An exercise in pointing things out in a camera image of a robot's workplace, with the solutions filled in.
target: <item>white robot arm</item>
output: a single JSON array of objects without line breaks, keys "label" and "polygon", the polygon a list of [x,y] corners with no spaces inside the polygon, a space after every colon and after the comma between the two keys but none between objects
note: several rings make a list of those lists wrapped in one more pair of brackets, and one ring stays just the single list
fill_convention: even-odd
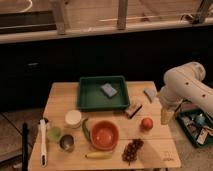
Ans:
[{"label": "white robot arm", "polygon": [[213,116],[213,89],[202,83],[205,75],[204,67],[198,62],[190,62],[165,73],[165,86],[158,94],[162,105],[161,124],[168,124],[183,99]]}]

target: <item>lid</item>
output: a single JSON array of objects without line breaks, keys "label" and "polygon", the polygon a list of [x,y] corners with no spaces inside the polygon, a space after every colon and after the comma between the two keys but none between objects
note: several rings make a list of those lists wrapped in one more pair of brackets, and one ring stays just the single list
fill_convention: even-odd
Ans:
[{"label": "lid", "polygon": [[65,116],[65,122],[71,126],[78,126],[81,122],[81,112],[78,110],[71,110]]}]

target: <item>dark wall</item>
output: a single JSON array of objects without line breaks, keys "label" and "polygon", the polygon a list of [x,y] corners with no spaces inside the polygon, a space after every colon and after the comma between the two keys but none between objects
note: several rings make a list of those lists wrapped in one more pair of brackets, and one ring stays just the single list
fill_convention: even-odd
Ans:
[{"label": "dark wall", "polygon": [[201,62],[213,81],[213,27],[196,27],[0,45],[0,110],[46,103],[55,81],[124,75],[163,85],[169,68]]}]

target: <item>bowl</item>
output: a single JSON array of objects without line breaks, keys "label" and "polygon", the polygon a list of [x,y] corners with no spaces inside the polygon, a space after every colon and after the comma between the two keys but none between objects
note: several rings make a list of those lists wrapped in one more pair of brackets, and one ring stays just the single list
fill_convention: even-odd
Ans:
[{"label": "bowl", "polygon": [[92,145],[98,150],[112,150],[117,145],[118,128],[110,121],[97,122],[90,133]]}]

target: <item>floor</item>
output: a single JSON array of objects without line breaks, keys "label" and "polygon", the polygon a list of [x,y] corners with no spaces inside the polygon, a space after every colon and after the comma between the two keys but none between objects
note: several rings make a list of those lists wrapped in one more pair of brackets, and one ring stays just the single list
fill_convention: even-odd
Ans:
[{"label": "floor", "polygon": [[[51,10],[48,0],[0,0],[0,14]],[[115,26],[119,0],[64,0],[71,29]],[[195,14],[201,0],[129,0],[127,24],[177,21]]]},{"label": "floor", "polygon": [[[29,129],[29,144],[33,146],[37,135],[37,125],[42,117],[43,108],[26,109],[1,113],[0,115],[0,171],[12,171],[14,164],[20,163],[22,124],[26,122]],[[213,146],[195,149],[177,121],[173,119],[169,127],[171,129],[182,166],[170,171],[212,171],[213,170]]]}]

